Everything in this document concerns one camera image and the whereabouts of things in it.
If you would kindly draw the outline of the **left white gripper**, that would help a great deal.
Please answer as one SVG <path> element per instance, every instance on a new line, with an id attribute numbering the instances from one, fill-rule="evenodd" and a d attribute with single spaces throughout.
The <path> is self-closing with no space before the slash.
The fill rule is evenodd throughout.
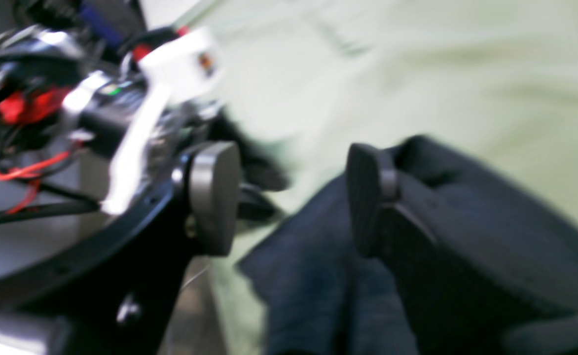
<path id="1" fill-rule="evenodd" d="M 171 90 L 163 84 L 151 85 L 147 95 L 109 163 L 109 190 L 102 212 L 121 215 L 134 199 L 143 179 L 145 146 L 169 103 Z"/>

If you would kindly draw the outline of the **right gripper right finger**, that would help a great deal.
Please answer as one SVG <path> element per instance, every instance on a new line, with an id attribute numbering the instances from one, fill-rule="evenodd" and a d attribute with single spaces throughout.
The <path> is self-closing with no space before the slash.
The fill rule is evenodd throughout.
<path id="1" fill-rule="evenodd" d="M 578 227 L 425 136 L 354 143 L 355 245 L 393 275 L 423 355 L 578 355 Z"/>

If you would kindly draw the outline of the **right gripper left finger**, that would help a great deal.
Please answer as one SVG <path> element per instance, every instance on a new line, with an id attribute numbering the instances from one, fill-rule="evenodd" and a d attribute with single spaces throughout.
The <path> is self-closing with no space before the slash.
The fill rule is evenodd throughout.
<path id="1" fill-rule="evenodd" d="M 0 355 L 154 355 L 188 263 L 232 248 L 239 149 L 182 151 L 94 236 L 0 278 Z"/>

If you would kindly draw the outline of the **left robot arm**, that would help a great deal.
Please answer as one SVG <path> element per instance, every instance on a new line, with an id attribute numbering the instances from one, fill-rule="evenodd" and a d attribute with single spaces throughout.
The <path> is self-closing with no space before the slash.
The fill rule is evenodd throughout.
<path id="1" fill-rule="evenodd" d="M 228 120 L 223 106 L 201 107 L 222 74 L 213 32 L 201 27 L 144 30 L 131 9 L 101 0 L 15 0 L 32 24 L 0 36 L 0 180 L 34 189 L 0 211 L 0 224 L 99 209 L 124 215 L 179 146 L 233 142 L 246 184 L 238 218 L 267 221 L 278 208 L 263 196 L 287 180 Z M 43 184 L 83 148 L 109 159 L 101 202 Z"/>

